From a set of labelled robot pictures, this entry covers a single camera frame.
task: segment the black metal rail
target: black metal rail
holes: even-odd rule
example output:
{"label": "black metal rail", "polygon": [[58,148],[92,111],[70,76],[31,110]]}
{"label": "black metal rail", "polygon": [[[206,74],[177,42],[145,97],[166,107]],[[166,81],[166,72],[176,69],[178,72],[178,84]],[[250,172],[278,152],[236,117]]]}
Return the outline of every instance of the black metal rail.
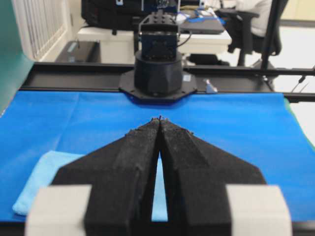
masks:
{"label": "black metal rail", "polygon": [[277,26],[279,26],[277,24],[279,24],[280,9],[283,3],[284,3],[284,0],[272,1],[267,32],[266,32],[265,40],[263,43],[263,52],[261,55],[261,58],[262,58],[261,69],[268,68],[269,55],[271,54],[271,45],[273,43],[273,40],[276,34]]}
{"label": "black metal rail", "polygon": [[[120,76],[133,65],[35,63],[21,90],[119,92]],[[313,69],[261,70],[247,67],[190,66],[197,79],[197,94],[205,94],[205,79],[220,93],[271,93],[264,76],[315,76]],[[283,93],[289,102],[315,102],[315,93]]]}
{"label": "black metal rail", "polygon": [[[176,232],[180,232],[177,227],[168,222],[151,222],[146,225],[134,224],[132,226],[131,235],[145,235],[147,233],[151,236],[173,235],[177,236]],[[9,223],[0,222],[1,236],[23,236],[25,223]],[[315,221],[308,222],[292,222],[293,236],[314,236],[315,235]]]}

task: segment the blue table cover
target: blue table cover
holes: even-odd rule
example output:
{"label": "blue table cover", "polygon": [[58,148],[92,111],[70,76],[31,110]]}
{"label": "blue table cover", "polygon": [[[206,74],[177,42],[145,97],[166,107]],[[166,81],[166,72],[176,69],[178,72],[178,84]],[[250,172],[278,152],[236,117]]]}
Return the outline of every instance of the blue table cover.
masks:
{"label": "blue table cover", "polygon": [[160,115],[257,165],[281,187],[292,220],[315,220],[315,152],[281,94],[145,105],[123,93],[20,91],[0,118],[0,221],[25,220],[12,205],[44,153],[89,153]]}

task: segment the light blue towel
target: light blue towel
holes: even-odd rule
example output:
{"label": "light blue towel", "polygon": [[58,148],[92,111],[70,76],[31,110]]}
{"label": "light blue towel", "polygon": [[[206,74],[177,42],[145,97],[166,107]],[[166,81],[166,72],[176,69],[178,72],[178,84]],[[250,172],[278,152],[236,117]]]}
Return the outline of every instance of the light blue towel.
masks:
{"label": "light blue towel", "polygon": [[35,165],[23,191],[13,205],[13,211],[19,215],[27,215],[39,188],[48,186],[60,167],[81,156],[58,151],[49,151],[44,154]]}

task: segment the floor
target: floor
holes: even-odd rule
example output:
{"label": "floor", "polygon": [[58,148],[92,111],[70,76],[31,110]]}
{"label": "floor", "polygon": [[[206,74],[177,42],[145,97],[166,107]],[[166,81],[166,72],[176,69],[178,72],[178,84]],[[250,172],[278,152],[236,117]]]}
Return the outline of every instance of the floor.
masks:
{"label": "floor", "polygon": [[[281,27],[283,50],[280,55],[270,57],[270,62],[277,68],[313,68],[315,66],[315,28]],[[236,66],[239,51],[233,54],[228,52],[220,54],[219,58],[229,61]],[[246,66],[250,66],[260,58],[260,54],[247,55]],[[280,76],[274,81],[275,90],[291,92],[297,85],[300,77]],[[315,78],[307,77],[295,92],[315,93]],[[297,116],[305,135],[315,145],[315,103],[300,102],[291,104],[291,108]]]}

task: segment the person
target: person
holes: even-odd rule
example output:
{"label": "person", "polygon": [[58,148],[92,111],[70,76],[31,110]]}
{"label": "person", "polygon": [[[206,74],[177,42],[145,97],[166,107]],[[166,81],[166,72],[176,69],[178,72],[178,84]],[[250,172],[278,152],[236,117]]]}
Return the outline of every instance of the person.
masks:
{"label": "person", "polygon": [[[252,19],[253,37],[264,37],[266,35],[272,0],[236,0],[235,9],[257,13],[259,17]],[[231,47],[242,47],[243,45],[243,22],[240,17],[225,17],[225,29],[232,38]]]}
{"label": "person", "polygon": [[[259,17],[252,19],[252,34],[253,37],[264,37],[267,32],[269,15],[272,5],[272,0],[233,0],[235,1],[235,9],[238,11],[246,11],[259,14]],[[227,17],[219,15],[225,20],[225,29],[232,38],[230,48],[242,47],[243,45],[243,23],[240,17]],[[221,64],[227,65],[227,62],[218,60],[216,55],[200,55],[192,54],[189,57],[191,62],[196,64]]]}
{"label": "person", "polygon": [[259,37],[266,35],[272,0],[236,0],[235,9],[257,13],[252,19],[252,33]]}

